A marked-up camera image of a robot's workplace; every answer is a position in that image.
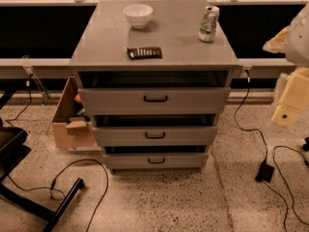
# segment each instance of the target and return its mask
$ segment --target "cabinet top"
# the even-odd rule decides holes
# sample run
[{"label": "cabinet top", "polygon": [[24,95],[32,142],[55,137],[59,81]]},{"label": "cabinet top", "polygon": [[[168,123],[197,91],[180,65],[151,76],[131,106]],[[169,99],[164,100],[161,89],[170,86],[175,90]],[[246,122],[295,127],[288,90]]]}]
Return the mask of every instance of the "cabinet top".
[{"label": "cabinet top", "polygon": [[[147,4],[154,9],[143,29],[126,21],[124,8]],[[100,0],[78,44],[70,66],[122,68],[236,68],[238,59],[217,23],[212,43],[199,40],[198,32],[206,0]],[[131,60],[126,49],[160,46],[162,59]]]}]

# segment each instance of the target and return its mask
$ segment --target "terrazzo floor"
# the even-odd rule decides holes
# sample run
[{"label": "terrazzo floor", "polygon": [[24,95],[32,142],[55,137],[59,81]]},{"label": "terrazzo floor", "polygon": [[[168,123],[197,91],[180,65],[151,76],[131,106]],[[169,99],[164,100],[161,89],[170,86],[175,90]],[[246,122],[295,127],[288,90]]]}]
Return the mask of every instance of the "terrazzo floor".
[{"label": "terrazzo floor", "polygon": [[[3,120],[12,119],[25,103],[8,103],[0,110]],[[266,148],[258,132],[239,130],[234,121],[237,104],[228,104],[218,123],[218,134],[210,157],[201,170],[118,171],[108,175],[108,191],[94,215],[88,231],[285,231],[284,200],[264,183],[255,181]],[[14,126],[28,132],[26,145],[32,152],[14,169],[12,179],[24,189],[50,187],[53,178],[75,160],[97,160],[101,154],[77,152],[55,147],[50,122],[56,102],[41,106],[34,102]],[[309,136],[309,114],[286,130],[269,126],[272,106],[246,103],[238,113],[239,123],[247,129],[260,129],[268,146],[267,163],[274,166],[274,147],[285,145],[303,153],[304,138]],[[276,161],[294,195],[295,211],[309,223],[309,168],[301,156],[286,148],[276,150]],[[79,191],[53,231],[86,231],[92,213],[106,187],[103,168],[93,161],[69,167],[55,188],[66,192],[80,177],[86,187]],[[7,178],[6,187],[51,210],[59,206],[48,190],[22,191]],[[286,231],[305,232],[292,210],[293,200],[275,167],[269,186],[286,200],[289,212]],[[0,230],[42,231],[46,221],[31,215],[0,196]]]}]

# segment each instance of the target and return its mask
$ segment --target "gray drawer cabinet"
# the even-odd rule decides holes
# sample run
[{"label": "gray drawer cabinet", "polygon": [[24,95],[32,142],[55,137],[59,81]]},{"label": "gray drawer cabinet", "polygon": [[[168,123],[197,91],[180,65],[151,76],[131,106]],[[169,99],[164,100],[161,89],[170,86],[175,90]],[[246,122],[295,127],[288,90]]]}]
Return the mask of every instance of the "gray drawer cabinet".
[{"label": "gray drawer cabinet", "polygon": [[231,71],[179,70],[165,72],[164,81],[150,78],[159,73],[75,71],[107,168],[205,166],[230,94]]},{"label": "gray drawer cabinet", "polygon": [[[134,3],[154,8],[131,28]],[[239,62],[220,25],[198,39],[205,0],[100,0],[70,60],[108,169],[202,168]],[[128,47],[160,46],[161,59],[131,60]]]}]

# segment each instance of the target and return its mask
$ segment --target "aluminum can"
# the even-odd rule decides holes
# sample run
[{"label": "aluminum can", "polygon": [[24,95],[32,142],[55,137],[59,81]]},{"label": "aluminum can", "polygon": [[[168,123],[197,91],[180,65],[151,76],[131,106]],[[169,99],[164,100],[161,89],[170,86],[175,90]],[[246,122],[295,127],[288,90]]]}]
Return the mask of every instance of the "aluminum can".
[{"label": "aluminum can", "polygon": [[203,10],[199,39],[203,42],[212,42],[215,37],[216,23],[220,9],[216,6],[206,6]]}]

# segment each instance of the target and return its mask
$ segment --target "black panel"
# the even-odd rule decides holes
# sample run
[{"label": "black panel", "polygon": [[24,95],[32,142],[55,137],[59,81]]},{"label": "black panel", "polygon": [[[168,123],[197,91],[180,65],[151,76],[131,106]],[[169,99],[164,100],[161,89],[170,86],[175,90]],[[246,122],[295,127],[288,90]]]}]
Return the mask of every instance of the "black panel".
[{"label": "black panel", "polygon": [[238,58],[285,58],[263,45],[290,25],[304,5],[218,6],[219,23]]},{"label": "black panel", "polygon": [[247,78],[235,78],[231,81],[231,89],[274,89],[277,78],[250,78],[250,85]]},{"label": "black panel", "polygon": [[[26,86],[27,79],[0,79],[0,91],[27,91],[28,87]],[[45,85],[48,91],[63,91],[66,83],[66,78],[62,79],[42,79],[43,84]],[[31,91],[39,91],[38,86],[35,81],[31,81],[30,85]]]},{"label": "black panel", "polygon": [[0,58],[71,58],[95,8],[0,7]]},{"label": "black panel", "polygon": [[98,127],[189,127],[212,126],[214,114],[95,115]]},{"label": "black panel", "polygon": [[228,71],[79,72],[84,88],[224,87]]}]

